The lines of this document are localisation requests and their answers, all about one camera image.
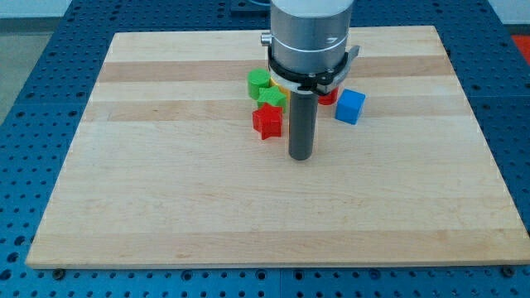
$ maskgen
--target black band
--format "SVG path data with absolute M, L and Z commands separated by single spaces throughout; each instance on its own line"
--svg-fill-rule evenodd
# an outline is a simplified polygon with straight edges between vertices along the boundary
M 333 83 L 333 78 L 341 72 L 345 66 L 348 64 L 348 52 L 344 53 L 344 56 L 342 57 L 342 60 L 340 63 L 334 68 L 333 72 L 322 72 L 319 74 L 316 74 L 314 77 L 310 77 L 308 74 L 298 74 L 296 72 L 292 72 L 290 70 L 285 69 L 283 66 L 278 64 L 273 58 L 272 58 L 272 49 L 271 46 L 268 47 L 268 66 L 274 70 L 275 73 L 283 77 L 284 79 L 290 80 L 291 82 L 295 82 L 300 84 L 301 86 L 298 87 L 298 90 L 300 91 L 312 91 L 315 94 L 318 95 L 326 95 L 323 94 L 321 91 L 319 91 L 316 86 L 317 85 L 329 85 Z

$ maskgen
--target colored blocks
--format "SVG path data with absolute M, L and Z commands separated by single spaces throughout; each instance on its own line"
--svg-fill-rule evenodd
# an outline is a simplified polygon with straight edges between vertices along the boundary
M 247 87 L 248 96 L 252 99 L 259 98 L 259 89 L 268 88 L 271 80 L 271 75 L 264 69 L 255 69 L 248 73 Z
M 330 105 L 330 104 L 336 103 L 338 95 L 339 95 L 339 87 L 331 91 L 330 94 L 320 96 L 318 98 L 318 103 L 322 105 Z
M 271 88 L 260 88 L 258 98 L 258 108 L 261 108 L 265 103 L 274 107 L 281 107 L 282 111 L 286 111 L 287 97 L 283 94 L 277 86 Z
M 335 119 L 355 125 L 363 112 L 365 98 L 364 94 L 345 89 L 337 103 Z
M 254 129 L 262 133 L 262 140 L 282 136 L 282 108 L 268 103 L 252 113 Z
M 271 87 L 272 86 L 278 86 L 280 91 L 282 91 L 282 93 L 285 94 L 285 96 L 287 96 L 287 100 L 289 100 L 291 98 L 291 91 L 289 89 L 281 86 L 280 84 L 278 84 L 273 78 L 271 78 L 270 85 L 271 85 Z

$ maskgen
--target wooden table surface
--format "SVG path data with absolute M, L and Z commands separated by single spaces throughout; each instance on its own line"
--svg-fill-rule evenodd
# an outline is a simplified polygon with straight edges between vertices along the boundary
M 34 268 L 530 262 L 530 240 L 432 26 L 350 29 L 356 126 L 262 141 L 259 31 L 118 33 L 26 262 Z M 287 131 L 287 119 L 284 122 Z

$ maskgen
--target metal cylinder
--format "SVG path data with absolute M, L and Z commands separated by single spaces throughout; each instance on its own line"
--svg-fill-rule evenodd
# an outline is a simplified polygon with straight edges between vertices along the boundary
M 272 58 L 299 74 L 335 68 L 345 54 L 354 0 L 272 0 Z
M 304 161 L 313 152 L 318 95 L 291 92 L 289 103 L 289 155 Z

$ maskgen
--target blue pegboard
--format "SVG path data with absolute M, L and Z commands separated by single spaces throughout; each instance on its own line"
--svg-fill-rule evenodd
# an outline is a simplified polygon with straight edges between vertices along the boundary
M 530 296 L 530 266 L 34 271 L 24 259 L 117 31 L 264 29 L 230 1 L 74 0 L 0 128 L 0 297 Z M 358 0 L 352 26 L 434 25 L 530 228 L 530 72 L 485 0 Z

